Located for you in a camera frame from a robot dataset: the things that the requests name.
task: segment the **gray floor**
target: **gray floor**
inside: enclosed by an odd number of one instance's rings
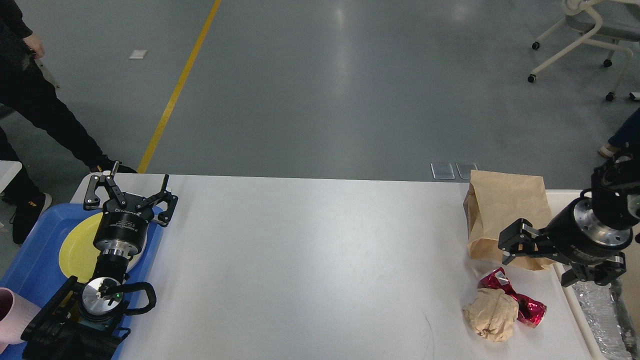
[[[135,167],[213,2],[19,4],[59,97]],[[596,150],[638,107],[625,94],[640,90],[640,65],[614,102],[604,95],[623,56],[603,69],[607,51],[586,45],[529,84],[576,37],[561,29],[530,48],[561,15],[556,0],[222,0],[147,172],[433,181],[431,162],[472,161],[584,188]],[[128,60],[133,49],[149,52]],[[67,202],[83,165],[19,115],[0,125]],[[0,204],[0,222],[12,213]],[[0,249],[1,274],[18,249],[10,232]]]

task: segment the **blue tray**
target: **blue tray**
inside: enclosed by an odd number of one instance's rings
[[[9,288],[32,303],[43,307],[56,293],[67,278],[62,274],[58,264],[58,254],[65,238],[84,219],[99,210],[85,211],[82,204],[59,204],[47,209],[34,226],[33,230],[18,251],[4,277],[0,279],[0,287]],[[151,223],[147,231],[147,247],[138,264],[129,272],[128,283],[144,281],[156,257],[162,227]],[[135,305],[138,294],[130,299]],[[122,325],[129,327],[131,316],[125,316]],[[22,351],[26,343],[9,345],[0,354],[2,360],[22,359]],[[113,356],[118,359],[120,348]]]

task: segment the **brown paper bag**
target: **brown paper bag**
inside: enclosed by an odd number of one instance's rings
[[[505,227],[519,218],[530,221],[535,229],[541,229],[551,221],[545,183],[540,176],[472,170],[464,207],[469,256],[496,263],[502,262],[498,237]],[[543,270],[552,263],[545,258],[522,256],[510,265]]]

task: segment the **chair leg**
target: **chair leg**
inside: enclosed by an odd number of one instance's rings
[[[570,43],[564,49],[558,51],[555,55],[551,56],[545,62],[543,62],[542,64],[538,65],[538,67],[536,67],[535,69],[531,70],[531,74],[529,75],[529,77],[533,76],[535,78],[536,75],[538,75],[539,72],[541,72],[546,67],[548,67],[549,65],[553,64],[554,62],[556,62],[556,60],[560,59],[561,57],[563,57],[564,55],[569,53],[571,50],[575,49],[578,45],[580,45],[580,44],[586,42],[587,40],[589,40],[589,38],[592,37],[596,32],[598,32],[598,29],[594,28],[591,31],[589,31],[586,34],[584,34],[581,37],[579,37],[576,41]]]
[[[544,40],[547,36],[551,35],[551,33],[553,33],[555,30],[557,30],[558,28],[560,28],[561,26],[563,26],[566,23],[566,20],[564,19],[564,17],[562,19],[560,19],[560,21],[558,21],[555,25],[553,25],[552,27],[550,27],[548,30],[546,30],[544,33],[542,33],[540,36],[538,36],[536,38],[537,42],[540,42],[542,40]]]
[[[607,100],[611,101],[613,100],[613,97],[616,94],[618,85],[620,85],[620,82],[622,81],[622,77],[625,75],[625,73],[627,72],[627,69],[629,68],[629,64],[631,64],[631,59],[634,57],[634,54],[631,51],[631,49],[629,49],[628,47],[623,47],[617,44],[610,44],[608,42],[603,42],[599,40],[586,39],[584,43],[597,46],[597,47],[603,47],[604,49],[609,49],[611,51],[621,51],[627,57],[627,61],[622,66],[622,69],[620,69],[620,71],[618,72],[618,76],[616,77],[616,82],[613,85],[613,89],[609,92],[609,94],[607,94]]]
[[[618,43],[620,42],[619,40],[616,39],[611,39],[611,42],[614,45],[618,45]],[[615,50],[611,50],[609,51],[609,54],[607,55],[607,58],[604,60],[604,62],[602,63],[602,65],[604,67],[610,67],[611,65],[613,65],[613,62],[611,61],[611,59],[613,58],[613,53],[615,53]]]

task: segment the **robotic arm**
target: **robotic arm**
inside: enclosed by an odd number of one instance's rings
[[[571,269],[562,286],[577,281],[606,285],[626,271],[621,251],[633,241],[640,222],[640,147],[622,149],[591,175],[580,193],[544,229],[520,218],[500,233],[498,248],[507,265],[517,256],[548,258]]]
[[[119,344],[131,333],[121,327],[124,316],[144,314],[156,306],[156,293],[147,282],[127,283],[127,266],[133,255],[143,251],[151,222],[166,227],[178,197],[167,187],[164,176],[160,192],[142,197],[120,191],[110,172],[92,175],[83,208],[101,209],[93,245],[100,250],[91,279],[83,284],[71,276],[29,323],[22,333],[27,346],[23,359],[111,359]],[[104,187],[109,195],[100,206],[95,191]],[[155,216],[153,207],[167,203],[167,210]],[[129,308],[128,293],[144,291],[148,304]]]

